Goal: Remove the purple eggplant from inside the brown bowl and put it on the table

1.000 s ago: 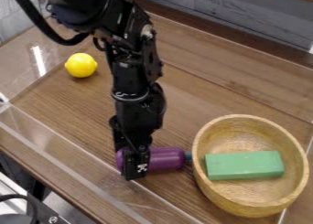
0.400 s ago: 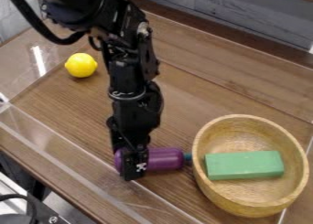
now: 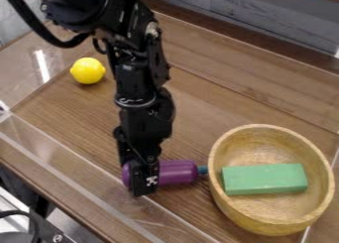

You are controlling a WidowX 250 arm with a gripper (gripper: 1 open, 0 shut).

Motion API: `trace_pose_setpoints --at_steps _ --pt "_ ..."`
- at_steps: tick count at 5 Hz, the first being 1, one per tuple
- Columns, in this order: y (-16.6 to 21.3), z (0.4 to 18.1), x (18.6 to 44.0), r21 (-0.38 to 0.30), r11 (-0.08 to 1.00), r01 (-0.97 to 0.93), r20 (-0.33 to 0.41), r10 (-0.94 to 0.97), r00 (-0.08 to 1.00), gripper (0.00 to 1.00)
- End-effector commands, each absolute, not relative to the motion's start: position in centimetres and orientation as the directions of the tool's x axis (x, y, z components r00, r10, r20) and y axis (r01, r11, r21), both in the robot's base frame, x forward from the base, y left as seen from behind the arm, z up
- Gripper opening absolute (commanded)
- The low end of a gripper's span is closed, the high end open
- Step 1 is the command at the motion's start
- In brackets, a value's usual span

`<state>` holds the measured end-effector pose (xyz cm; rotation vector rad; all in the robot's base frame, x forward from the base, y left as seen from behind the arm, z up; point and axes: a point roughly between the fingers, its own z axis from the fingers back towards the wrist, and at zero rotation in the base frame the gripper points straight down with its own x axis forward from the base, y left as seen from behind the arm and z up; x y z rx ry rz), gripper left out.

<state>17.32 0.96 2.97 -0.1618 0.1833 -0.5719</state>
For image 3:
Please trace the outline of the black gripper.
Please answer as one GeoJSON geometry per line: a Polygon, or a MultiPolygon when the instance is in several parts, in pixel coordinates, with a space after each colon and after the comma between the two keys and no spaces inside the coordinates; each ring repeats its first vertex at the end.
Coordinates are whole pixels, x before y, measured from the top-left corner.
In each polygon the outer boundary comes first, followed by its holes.
{"type": "Polygon", "coordinates": [[[173,134],[175,111],[173,95],[165,87],[157,91],[151,104],[121,108],[121,124],[113,136],[121,165],[131,163],[130,190],[134,196],[149,195],[158,189],[161,164],[142,162],[147,162],[149,158],[157,160],[161,156],[161,145],[173,134]]]}

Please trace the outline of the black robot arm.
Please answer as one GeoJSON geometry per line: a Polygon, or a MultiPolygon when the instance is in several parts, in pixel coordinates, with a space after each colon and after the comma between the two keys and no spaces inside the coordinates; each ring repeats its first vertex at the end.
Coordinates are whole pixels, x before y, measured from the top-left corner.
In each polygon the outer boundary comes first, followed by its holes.
{"type": "Polygon", "coordinates": [[[43,0],[46,15],[63,28],[105,43],[115,80],[119,125],[113,131],[129,190],[142,196],[161,184],[162,143],[171,137],[175,103],[163,31],[141,0],[43,0]]]}

